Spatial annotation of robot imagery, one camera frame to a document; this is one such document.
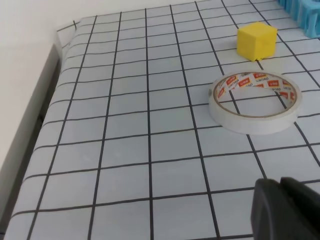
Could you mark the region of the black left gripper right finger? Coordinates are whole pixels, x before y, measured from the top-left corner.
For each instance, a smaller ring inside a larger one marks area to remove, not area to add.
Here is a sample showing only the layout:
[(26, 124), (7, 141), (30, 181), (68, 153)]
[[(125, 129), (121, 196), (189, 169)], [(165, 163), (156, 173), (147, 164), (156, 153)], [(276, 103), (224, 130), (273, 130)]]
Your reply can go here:
[(282, 177), (280, 179), (281, 187), (295, 200), (319, 200), (320, 195), (304, 185), (303, 183), (297, 181), (292, 177)]

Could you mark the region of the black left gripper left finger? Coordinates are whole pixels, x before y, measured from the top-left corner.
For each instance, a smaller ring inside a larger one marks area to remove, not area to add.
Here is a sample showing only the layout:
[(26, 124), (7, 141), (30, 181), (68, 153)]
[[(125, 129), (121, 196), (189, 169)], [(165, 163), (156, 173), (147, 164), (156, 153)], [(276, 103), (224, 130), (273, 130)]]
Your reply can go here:
[(273, 179), (255, 182), (251, 208), (255, 240), (318, 240), (320, 200), (295, 200)]

